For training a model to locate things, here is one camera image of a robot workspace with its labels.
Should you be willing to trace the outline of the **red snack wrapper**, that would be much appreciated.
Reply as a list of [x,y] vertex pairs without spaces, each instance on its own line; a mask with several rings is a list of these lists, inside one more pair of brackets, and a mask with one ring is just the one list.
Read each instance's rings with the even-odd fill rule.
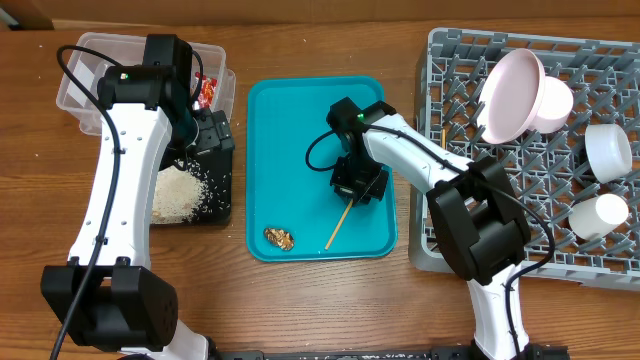
[[213,105],[216,87],[218,81],[216,78],[202,75],[200,72],[195,73],[195,80],[201,80],[201,89],[197,99],[197,109],[210,108]]

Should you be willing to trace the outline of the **gold foil wrapper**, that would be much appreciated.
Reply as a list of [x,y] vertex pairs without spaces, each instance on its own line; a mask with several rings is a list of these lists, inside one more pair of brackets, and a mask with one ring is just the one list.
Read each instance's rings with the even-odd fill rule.
[[265,228],[263,235],[271,245],[283,251],[290,251],[295,246],[293,235],[284,229]]

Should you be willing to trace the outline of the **large white plate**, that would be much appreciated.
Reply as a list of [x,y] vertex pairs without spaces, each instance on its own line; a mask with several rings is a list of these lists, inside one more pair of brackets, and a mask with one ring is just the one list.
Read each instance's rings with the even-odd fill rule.
[[510,142],[528,128],[541,106],[544,78],[542,63],[530,50],[513,50],[498,61],[479,98],[477,125],[484,128],[485,142]]

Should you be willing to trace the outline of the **small white rice bowl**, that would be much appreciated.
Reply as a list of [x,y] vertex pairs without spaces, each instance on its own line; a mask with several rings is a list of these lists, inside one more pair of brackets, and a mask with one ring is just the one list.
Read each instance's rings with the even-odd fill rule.
[[542,134],[560,130],[573,108],[574,98],[569,86],[558,78],[546,76],[542,101],[532,129]]

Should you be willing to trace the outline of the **white cup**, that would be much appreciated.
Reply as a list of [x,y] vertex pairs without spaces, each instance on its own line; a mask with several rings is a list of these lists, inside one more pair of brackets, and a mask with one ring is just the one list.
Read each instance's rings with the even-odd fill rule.
[[629,207],[615,194],[603,194],[572,207],[569,225],[584,240],[601,238],[626,221]]

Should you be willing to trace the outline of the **grey-green bowl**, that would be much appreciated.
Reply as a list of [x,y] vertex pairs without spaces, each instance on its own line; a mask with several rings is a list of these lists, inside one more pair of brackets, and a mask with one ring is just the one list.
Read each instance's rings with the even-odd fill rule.
[[632,171],[630,142],[619,125],[589,125],[585,132],[585,148],[591,171],[600,183],[608,183]]

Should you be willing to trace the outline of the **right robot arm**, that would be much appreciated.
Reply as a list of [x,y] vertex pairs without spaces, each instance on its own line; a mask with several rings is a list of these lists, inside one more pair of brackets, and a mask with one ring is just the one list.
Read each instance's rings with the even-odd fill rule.
[[529,337],[517,273],[531,231],[504,168],[444,150],[383,101],[361,109],[345,97],[327,123],[345,151],[332,167],[335,192],[353,205],[381,199],[391,170],[422,192],[440,252],[470,290],[476,355],[520,358]]

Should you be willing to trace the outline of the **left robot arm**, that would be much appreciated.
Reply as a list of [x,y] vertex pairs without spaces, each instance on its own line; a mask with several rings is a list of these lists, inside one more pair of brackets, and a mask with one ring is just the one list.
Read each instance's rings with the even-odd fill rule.
[[174,34],[83,35],[57,50],[59,106],[100,139],[89,203],[40,289],[71,340],[125,359],[215,359],[151,268],[152,225],[231,217],[235,76],[223,48]]

